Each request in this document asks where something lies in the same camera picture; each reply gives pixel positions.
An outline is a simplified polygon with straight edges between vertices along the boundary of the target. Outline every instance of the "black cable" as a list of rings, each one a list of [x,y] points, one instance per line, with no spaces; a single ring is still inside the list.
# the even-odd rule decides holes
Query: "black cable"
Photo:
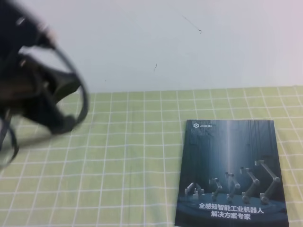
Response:
[[[78,118],[76,119],[76,123],[75,126],[77,126],[78,124],[80,124],[82,121],[84,121],[84,119],[86,118],[88,112],[89,112],[89,98],[88,98],[88,93],[87,90],[84,86],[84,83],[79,75],[79,73],[77,72],[76,68],[73,66],[73,64],[67,59],[67,57],[65,56],[65,54],[58,48],[58,47],[54,47],[53,48],[54,51],[56,52],[56,54],[58,55],[58,57],[64,62],[64,64],[69,68],[69,70],[71,70],[71,72],[75,75],[76,79],[79,81],[80,83],[80,88],[81,88],[81,93],[82,93],[82,109],[79,113]]]
[[[2,129],[0,131],[0,135],[1,135],[0,150],[2,148],[2,143],[3,143],[3,140],[4,140],[7,132],[10,133],[11,145],[14,149],[14,153],[13,153],[12,157],[9,159],[9,161],[3,165],[0,165],[0,168],[4,168],[4,167],[7,167],[16,158],[16,156],[19,152],[19,146],[17,143],[16,134],[15,134],[14,130],[12,129],[12,127],[10,126],[10,121],[7,121],[5,118],[2,118],[1,116],[0,116],[0,118],[2,120]]]

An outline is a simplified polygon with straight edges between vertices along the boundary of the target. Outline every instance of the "logo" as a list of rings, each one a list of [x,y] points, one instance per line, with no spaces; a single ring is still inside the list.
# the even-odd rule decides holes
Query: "logo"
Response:
[[[194,126],[194,128],[199,128],[199,127],[207,127],[207,128],[211,128],[212,127],[212,125],[211,124],[194,124],[193,125]]]

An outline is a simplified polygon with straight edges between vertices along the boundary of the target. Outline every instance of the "pamphlet cover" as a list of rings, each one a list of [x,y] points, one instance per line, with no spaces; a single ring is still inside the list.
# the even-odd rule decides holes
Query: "pamphlet cover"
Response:
[[[289,227],[273,121],[187,121],[175,225]]]

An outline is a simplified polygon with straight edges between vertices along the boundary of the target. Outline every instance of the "tablecloth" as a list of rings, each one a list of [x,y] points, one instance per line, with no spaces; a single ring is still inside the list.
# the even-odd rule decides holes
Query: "tablecloth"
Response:
[[[303,226],[303,87],[97,93],[71,133],[0,174],[3,226],[173,226],[187,119],[273,119],[291,227]],[[81,107],[74,94],[65,113]],[[45,132],[30,121],[18,138]]]

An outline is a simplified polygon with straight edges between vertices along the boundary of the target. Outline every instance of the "white wall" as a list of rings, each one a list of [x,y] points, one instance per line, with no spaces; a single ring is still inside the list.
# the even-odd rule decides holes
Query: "white wall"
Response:
[[[303,84],[301,0],[21,1],[91,91]]]

